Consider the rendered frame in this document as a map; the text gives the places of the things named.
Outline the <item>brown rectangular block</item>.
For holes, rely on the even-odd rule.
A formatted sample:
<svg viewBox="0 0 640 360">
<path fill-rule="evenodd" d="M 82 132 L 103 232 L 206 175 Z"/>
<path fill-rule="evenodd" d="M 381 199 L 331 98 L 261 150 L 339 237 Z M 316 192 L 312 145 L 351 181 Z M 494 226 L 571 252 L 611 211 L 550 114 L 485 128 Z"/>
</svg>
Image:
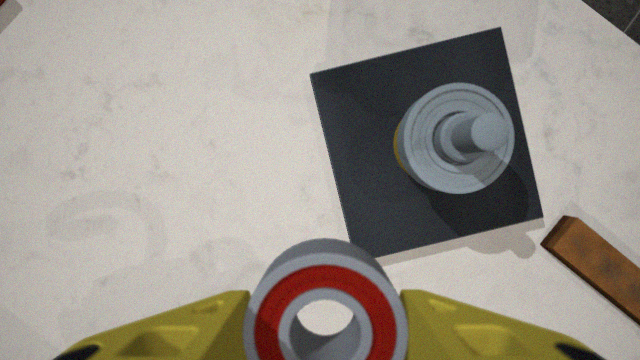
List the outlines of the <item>brown rectangular block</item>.
<svg viewBox="0 0 640 360">
<path fill-rule="evenodd" d="M 563 215 L 540 245 L 640 326 L 640 268 L 588 225 Z"/>
</svg>

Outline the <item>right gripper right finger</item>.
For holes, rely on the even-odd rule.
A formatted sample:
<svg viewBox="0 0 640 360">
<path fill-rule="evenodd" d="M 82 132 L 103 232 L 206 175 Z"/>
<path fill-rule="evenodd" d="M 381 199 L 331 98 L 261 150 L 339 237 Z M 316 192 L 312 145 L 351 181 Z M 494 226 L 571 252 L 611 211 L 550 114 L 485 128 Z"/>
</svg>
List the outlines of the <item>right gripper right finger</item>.
<svg viewBox="0 0 640 360">
<path fill-rule="evenodd" d="M 565 334 L 428 291 L 402 289 L 399 297 L 409 333 L 404 360 L 571 360 L 556 343 L 594 352 Z"/>
</svg>

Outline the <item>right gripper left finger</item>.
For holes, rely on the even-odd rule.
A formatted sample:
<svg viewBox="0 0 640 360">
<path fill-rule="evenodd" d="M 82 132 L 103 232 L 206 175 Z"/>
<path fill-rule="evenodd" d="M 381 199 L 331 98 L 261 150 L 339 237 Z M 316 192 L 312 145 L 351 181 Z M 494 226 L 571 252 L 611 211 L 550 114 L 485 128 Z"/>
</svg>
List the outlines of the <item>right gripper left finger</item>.
<svg viewBox="0 0 640 360">
<path fill-rule="evenodd" d="M 247 360 L 243 321 L 251 295 L 226 291 L 162 312 L 72 345 L 99 345 L 88 360 Z M 179 357 L 148 357 L 179 356 Z"/>
</svg>

